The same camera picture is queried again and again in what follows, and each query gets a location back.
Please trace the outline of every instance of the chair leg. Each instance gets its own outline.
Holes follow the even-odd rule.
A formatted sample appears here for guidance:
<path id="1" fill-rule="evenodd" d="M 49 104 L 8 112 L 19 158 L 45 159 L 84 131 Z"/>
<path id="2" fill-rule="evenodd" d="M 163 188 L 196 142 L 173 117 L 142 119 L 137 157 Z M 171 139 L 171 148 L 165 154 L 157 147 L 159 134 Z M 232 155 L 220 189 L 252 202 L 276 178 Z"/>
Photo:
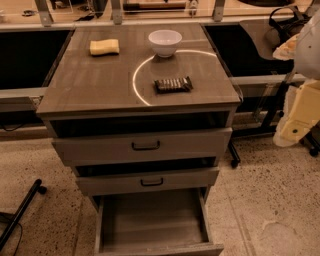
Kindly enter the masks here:
<path id="1" fill-rule="evenodd" d="M 40 179 L 36 180 L 32 187 L 30 188 L 28 194 L 23 199 L 22 203 L 20 204 L 18 210 L 15 212 L 15 214 L 11 215 L 12 217 L 8 221 L 8 225 L 6 226 L 6 229 L 4 230 L 3 234 L 0 237 L 0 251 L 6 244 L 7 240 L 9 239 L 11 233 L 13 232 L 16 225 L 19 223 L 19 220 L 21 219 L 23 213 L 28 208 L 30 202 L 32 201 L 34 195 L 36 192 L 39 192 L 40 194 L 45 194 L 47 191 L 46 187 L 41 186 L 42 181 Z"/>

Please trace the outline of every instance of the black cable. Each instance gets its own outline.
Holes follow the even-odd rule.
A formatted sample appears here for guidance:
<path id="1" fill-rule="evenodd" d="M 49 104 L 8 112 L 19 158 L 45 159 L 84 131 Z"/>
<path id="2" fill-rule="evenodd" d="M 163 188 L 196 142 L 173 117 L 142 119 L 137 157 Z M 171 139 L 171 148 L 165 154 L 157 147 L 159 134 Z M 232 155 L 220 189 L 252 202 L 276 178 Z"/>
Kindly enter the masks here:
<path id="1" fill-rule="evenodd" d="M 0 216 L 2 216 L 4 219 L 7 219 L 8 222 L 11 222 L 11 219 L 8 218 L 7 216 L 5 216 L 4 214 L 0 213 Z M 18 226 L 20 227 L 20 237 L 19 237 L 19 241 L 18 241 L 18 244 L 17 244 L 17 246 L 16 246 L 16 249 L 15 249 L 15 251 L 14 251 L 14 253 L 13 253 L 12 256 L 15 256 L 15 255 L 17 254 L 17 251 L 18 251 L 18 248 L 19 248 L 21 239 L 22 239 L 23 227 L 22 227 L 22 225 L 21 225 L 20 223 L 18 223 Z"/>

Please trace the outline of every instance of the tiled floor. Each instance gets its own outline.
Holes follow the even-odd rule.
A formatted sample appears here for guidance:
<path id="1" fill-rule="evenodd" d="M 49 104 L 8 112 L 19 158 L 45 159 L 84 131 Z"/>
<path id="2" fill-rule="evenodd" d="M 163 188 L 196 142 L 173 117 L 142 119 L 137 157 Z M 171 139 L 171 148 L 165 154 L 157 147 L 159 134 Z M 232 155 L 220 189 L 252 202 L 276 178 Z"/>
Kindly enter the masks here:
<path id="1" fill-rule="evenodd" d="M 234 140 L 241 156 L 232 169 L 229 152 L 207 201 L 213 239 L 221 256 L 318 256 L 320 252 L 320 157 L 308 148 L 273 145 L 272 137 Z M 78 190 L 42 127 L 0 132 L 0 211 L 14 212 L 33 182 L 37 194 L 20 223 L 18 256 L 90 256 L 96 211 Z M 17 227 L 0 253 L 11 256 Z"/>

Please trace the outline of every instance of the black panel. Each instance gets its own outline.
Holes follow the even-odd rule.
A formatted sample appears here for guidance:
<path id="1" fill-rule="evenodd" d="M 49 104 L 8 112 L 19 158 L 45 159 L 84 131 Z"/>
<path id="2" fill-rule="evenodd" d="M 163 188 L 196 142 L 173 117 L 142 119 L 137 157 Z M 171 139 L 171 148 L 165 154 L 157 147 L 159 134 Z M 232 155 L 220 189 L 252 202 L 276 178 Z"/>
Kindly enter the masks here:
<path id="1" fill-rule="evenodd" d="M 69 33 L 69 30 L 0 33 L 0 89 L 41 87 Z"/>
<path id="2" fill-rule="evenodd" d="M 212 47 L 219 52 L 234 77 L 287 74 L 293 61 L 266 60 L 260 57 L 247 32 L 240 25 L 205 26 Z"/>

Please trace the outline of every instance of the open drawer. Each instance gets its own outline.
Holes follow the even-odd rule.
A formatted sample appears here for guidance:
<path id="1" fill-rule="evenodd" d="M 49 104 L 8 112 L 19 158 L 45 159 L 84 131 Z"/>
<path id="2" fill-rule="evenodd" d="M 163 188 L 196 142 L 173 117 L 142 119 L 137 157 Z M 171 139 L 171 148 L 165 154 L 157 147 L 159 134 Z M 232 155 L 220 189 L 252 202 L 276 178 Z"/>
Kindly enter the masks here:
<path id="1" fill-rule="evenodd" d="M 219 255 L 199 189 L 101 198 L 95 255 Z"/>

